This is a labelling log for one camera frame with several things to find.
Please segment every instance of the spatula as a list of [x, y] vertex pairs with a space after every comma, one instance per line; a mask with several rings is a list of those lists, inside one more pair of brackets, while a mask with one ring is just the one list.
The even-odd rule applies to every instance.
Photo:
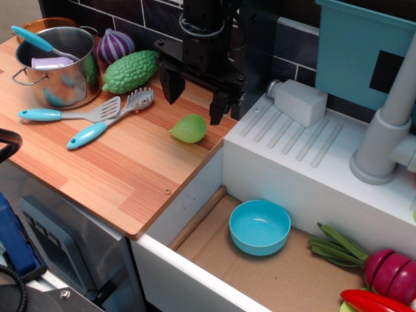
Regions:
[[127, 103], [120, 113], [113, 118], [106, 119], [102, 122], [94, 123], [93, 125], [79, 131], [66, 145], [69, 150], [79, 148], [91, 142], [93, 139], [102, 134], [110, 125], [125, 116], [128, 112], [139, 111], [149, 107], [155, 98], [155, 94], [151, 88], [135, 90], [127, 97]]
[[61, 119], [85, 119], [90, 122], [100, 122], [117, 116], [120, 111], [120, 96], [104, 102], [89, 112], [62, 112], [55, 109], [28, 109], [19, 112], [19, 117], [37, 122], [52, 122]]

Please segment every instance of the gray faucet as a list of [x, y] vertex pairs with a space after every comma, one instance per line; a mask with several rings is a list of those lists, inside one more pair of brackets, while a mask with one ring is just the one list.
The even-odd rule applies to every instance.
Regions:
[[350, 160], [360, 180], [383, 185], [394, 179], [397, 164], [416, 172], [416, 136], [409, 134], [416, 102], [416, 34], [384, 106], [376, 111], [363, 141]]

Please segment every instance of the stainless steel pot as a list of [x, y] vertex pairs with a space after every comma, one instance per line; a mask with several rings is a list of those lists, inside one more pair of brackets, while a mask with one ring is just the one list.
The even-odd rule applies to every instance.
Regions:
[[[101, 91], [102, 79], [95, 51], [95, 38], [88, 31], [76, 27], [55, 27], [38, 32], [54, 48], [75, 55], [79, 60], [55, 69], [32, 68], [32, 58], [56, 57], [33, 45], [22, 42], [16, 50], [16, 59], [23, 66], [13, 81], [31, 86], [36, 100], [53, 109], [72, 109], [92, 101]], [[28, 83], [16, 77], [25, 72]]]

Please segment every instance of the red toy pepper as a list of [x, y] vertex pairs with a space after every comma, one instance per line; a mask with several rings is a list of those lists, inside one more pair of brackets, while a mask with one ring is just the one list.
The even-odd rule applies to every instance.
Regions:
[[351, 289], [343, 291], [341, 297], [358, 312], [414, 312], [399, 301], [370, 291]]

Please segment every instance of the pot handle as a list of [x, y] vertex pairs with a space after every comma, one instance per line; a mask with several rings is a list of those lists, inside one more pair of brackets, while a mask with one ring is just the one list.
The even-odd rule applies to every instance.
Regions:
[[25, 71], [25, 68], [22, 68], [20, 71], [18, 71], [17, 73], [15, 73], [14, 75], [13, 75], [13, 77], [12, 77], [12, 79], [13, 79], [13, 81], [15, 82], [15, 83], [18, 83], [19, 85], [21, 84], [21, 85], [23, 85], [23, 86], [32, 86], [32, 85], [34, 85], [34, 84], [36, 84], [36, 83], [38, 83], [39, 81], [41, 81], [42, 79], [45, 79], [45, 78], [48, 78], [48, 76], [46, 75], [46, 73], [45, 73], [45, 76], [44, 77], [42, 77], [42, 78], [40, 78], [39, 80], [36, 80], [35, 82], [33, 82], [33, 83], [23, 83], [23, 82], [21, 82], [21, 81], [18, 81], [18, 80], [16, 80], [15, 78], [21, 73], [21, 72], [25, 72], [26, 73], [26, 71]]
[[92, 27], [89, 27], [89, 26], [80, 26], [79, 28], [88, 31], [94, 37], [94, 39], [98, 35], [98, 30], [95, 29], [95, 28], [92, 28]]

